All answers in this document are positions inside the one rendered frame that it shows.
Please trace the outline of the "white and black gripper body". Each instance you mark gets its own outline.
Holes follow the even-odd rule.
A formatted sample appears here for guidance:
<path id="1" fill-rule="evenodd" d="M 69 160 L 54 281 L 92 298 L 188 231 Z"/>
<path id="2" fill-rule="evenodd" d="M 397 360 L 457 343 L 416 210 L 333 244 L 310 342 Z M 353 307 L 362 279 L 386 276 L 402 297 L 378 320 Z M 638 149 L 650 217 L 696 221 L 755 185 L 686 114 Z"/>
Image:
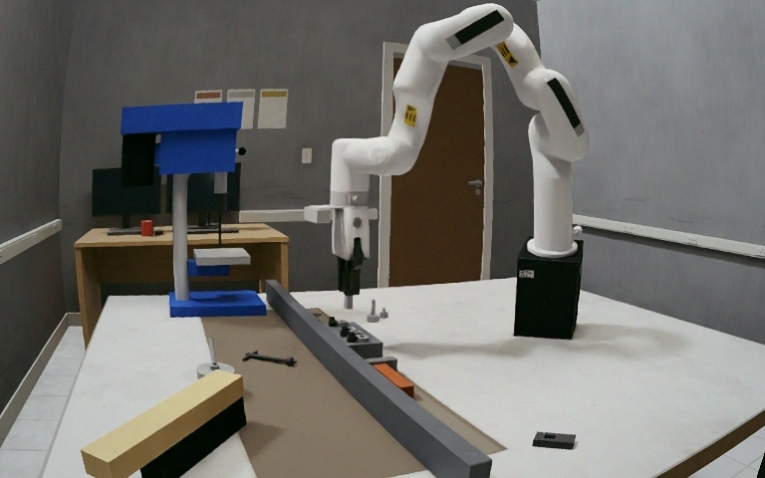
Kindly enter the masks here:
<path id="1" fill-rule="evenodd" d="M 364 260 L 370 258 L 370 225 L 368 206 L 336 206 L 334 209 L 332 246 L 333 253 L 349 261 L 354 256 L 354 239 L 360 237 Z M 358 221 L 358 222 L 357 222 Z"/>

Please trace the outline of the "long grey rectangular bar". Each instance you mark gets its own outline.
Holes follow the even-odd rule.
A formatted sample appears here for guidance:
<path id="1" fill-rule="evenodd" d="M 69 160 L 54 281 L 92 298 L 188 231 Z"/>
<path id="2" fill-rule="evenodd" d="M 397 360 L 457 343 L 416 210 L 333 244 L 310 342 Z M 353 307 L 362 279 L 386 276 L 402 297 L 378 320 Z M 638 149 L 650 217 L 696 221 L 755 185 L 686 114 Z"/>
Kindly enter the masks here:
<path id="1" fill-rule="evenodd" d="M 266 301 L 348 393 L 436 478 L 490 478 L 493 459 L 360 357 L 276 280 Z"/>

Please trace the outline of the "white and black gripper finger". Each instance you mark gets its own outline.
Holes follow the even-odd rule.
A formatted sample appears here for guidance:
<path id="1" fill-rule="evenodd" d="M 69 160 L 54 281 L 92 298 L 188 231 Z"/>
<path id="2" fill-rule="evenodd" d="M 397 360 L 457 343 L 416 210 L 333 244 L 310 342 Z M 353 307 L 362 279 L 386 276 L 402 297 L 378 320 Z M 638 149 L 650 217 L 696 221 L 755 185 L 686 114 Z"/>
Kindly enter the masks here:
<path id="1" fill-rule="evenodd" d="M 345 275 L 345 260 L 338 257 L 338 291 L 342 292 L 343 290 L 343 276 Z"/>
<path id="2" fill-rule="evenodd" d="M 360 237 L 354 239 L 354 259 L 345 260 L 344 295 L 356 296 L 360 294 L 360 274 L 363 267 Z M 351 264 L 350 266 L 350 263 Z"/>

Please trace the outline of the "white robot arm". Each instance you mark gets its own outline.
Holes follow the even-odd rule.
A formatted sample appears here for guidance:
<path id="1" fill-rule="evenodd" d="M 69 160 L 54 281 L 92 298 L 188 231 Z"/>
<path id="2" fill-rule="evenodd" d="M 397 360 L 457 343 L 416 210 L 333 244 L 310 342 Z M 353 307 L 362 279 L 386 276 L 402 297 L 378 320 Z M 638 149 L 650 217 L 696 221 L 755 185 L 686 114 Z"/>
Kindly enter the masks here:
<path id="1" fill-rule="evenodd" d="M 423 145 L 448 62 L 491 47 L 521 103 L 540 111 L 529 125 L 534 238 L 527 249 L 545 258 L 563 258 L 577 252 L 574 237 L 582 233 L 582 228 L 572 227 L 571 161 L 586 155 L 590 138 L 576 95 L 565 77 L 545 69 L 532 42 L 504 7 L 479 6 L 418 28 L 393 83 L 395 117 L 388 137 L 334 141 L 332 206 L 305 207 L 306 220 L 330 223 L 330 209 L 344 208 L 336 206 L 369 206 L 370 174 L 408 172 Z"/>

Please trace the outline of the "blue drill press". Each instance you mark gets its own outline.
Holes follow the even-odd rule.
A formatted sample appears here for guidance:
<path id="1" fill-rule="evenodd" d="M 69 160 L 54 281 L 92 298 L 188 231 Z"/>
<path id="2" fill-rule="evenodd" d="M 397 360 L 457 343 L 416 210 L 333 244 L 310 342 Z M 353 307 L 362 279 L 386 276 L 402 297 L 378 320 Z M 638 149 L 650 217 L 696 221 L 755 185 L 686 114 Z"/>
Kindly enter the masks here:
<path id="1" fill-rule="evenodd" d="M 171 318 L 267 316 L 266 305 L 255 291 L 189 292 L 188 277 L 230 276 L 230 265 L 251 264 L 251 256 L 243 248 L 221 249 L 227 172 L 235 171 L 235 154 L 246 152 L 244 147 L 236 149 L 242 110 L 243 102 L 122 110 L 121 187 L 152 186 L 154 164 L 159 164 L 159 175 L 173 174 L 175 292 L 168 292 Z M 155 143 L 158 134 L 160 143 Z M 195 260 L 187 261 L 187 178 L 205 172 L 216 172 L 213 213 L 219 213 L 219 249 L 193 249 Z"/>

